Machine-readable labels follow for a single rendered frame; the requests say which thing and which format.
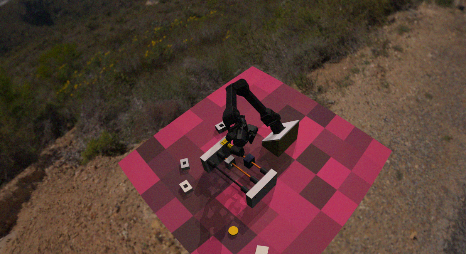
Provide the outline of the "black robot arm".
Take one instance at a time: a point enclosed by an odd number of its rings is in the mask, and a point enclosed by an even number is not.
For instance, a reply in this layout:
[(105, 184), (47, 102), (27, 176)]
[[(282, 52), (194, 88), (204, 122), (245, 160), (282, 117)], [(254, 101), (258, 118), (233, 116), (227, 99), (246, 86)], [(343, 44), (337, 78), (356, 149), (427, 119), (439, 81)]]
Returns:
[[(247, 137), (247, 122), (245, 115), (240, 115), (236, 106), (236, 95), (243, 96), (260, 113), (261, 121), (271, 127), (273, 135), (282, 132), (285, 127), (281, 123), (281, 116), (273, 110), (266, 108), (249, 90), (246, 80), (239, 79), (226, 88), (226, 108), (223, 112), (223, 122), (228, 129), (227, 141), (232, 141), (236, 147), (244, 147)], [(234, 126), (230, 127), (230, 125)]]

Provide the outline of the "yellow cylinder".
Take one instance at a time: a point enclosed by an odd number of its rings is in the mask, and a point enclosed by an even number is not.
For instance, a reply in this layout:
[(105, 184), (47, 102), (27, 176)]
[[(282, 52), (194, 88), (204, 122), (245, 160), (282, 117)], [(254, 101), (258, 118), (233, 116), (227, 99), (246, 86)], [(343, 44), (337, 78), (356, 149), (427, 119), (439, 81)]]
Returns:
[(232, 226), (230, 227), (230, 229), (228, 230), (229, 234), (232, 235), (232, 236), (235, 236), (238, 234), (238, 228), (235, 227), (235, 226)]

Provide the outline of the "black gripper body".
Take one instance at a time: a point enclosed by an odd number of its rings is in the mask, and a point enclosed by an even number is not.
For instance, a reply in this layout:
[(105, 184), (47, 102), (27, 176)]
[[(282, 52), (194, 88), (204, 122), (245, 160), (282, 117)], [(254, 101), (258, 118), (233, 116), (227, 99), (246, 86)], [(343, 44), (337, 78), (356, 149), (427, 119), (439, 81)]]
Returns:
[[(249, 139), (251, 138), (251, 135), (253, 135), (253, 134), (256, 135), (256, 133), (258, 132), (258, 127), (257, 126), (248, 124), (247, 128), (248, 128), (248, 131), (247, 131), (247, 137), (246, 137), (246, 144), (249, 141)], [(236, 146), (233, 145), (231, 147), (231, 149), (230, 149), (230, 153), (233, 154), (233, 155), (236, 155), (238, 157), (241, 157), (242, 154), (244, 153), (244, 149), (243, 149), (243, 147), (236, 147)]]

